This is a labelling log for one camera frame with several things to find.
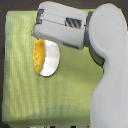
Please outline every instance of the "green cloth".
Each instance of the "green cloth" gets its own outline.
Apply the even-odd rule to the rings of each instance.
[[[47,78],[37,75],[35,38],[30,34],[36,14],[9,11],[6,16],[2,120],[12,127],[89,124],[91,95],[102,68],[88,48],[79,51],[59,45],[57,71]]]

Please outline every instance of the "green table surface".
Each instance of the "green table surface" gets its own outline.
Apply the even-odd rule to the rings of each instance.
[[[6,16],[2,120],[10,126],[84,125],[102,68],[88,48],[59,45],[60,63],[50,77],[37,75],[31,30],[37,11],[9,11]]]

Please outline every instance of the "yellow object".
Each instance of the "yellow object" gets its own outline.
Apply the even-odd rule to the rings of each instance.
[[[45,42],[42,39],[37,39],[33,50],[33,59],[36,73],[39,73],[45,58]]]

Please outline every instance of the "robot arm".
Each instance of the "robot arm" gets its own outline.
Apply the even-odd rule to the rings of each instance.
[[[128,33],[122,12],[112,4],[84,11],[41,3],[32,31],[36,38],[76,49],[89,47],[104,75],[91,100],[91,128],[128,128]]]

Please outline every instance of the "white plastic casing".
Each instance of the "white plastic casing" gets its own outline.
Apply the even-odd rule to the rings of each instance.
[[[83,49],[86,25],[84,11],[54,2],[43,2],[39,5],[39,9],[44,9],[44,13],[41,15],[42,24],[35,24],[33,28],[37,38]],[[81,20],[81,28],[65,26],[66,18]]]
[[[96,9],[89,23],[93,49],[105,58],[104,75],[91,101],[91,128],[128,128],[128,33],[116,6]]]

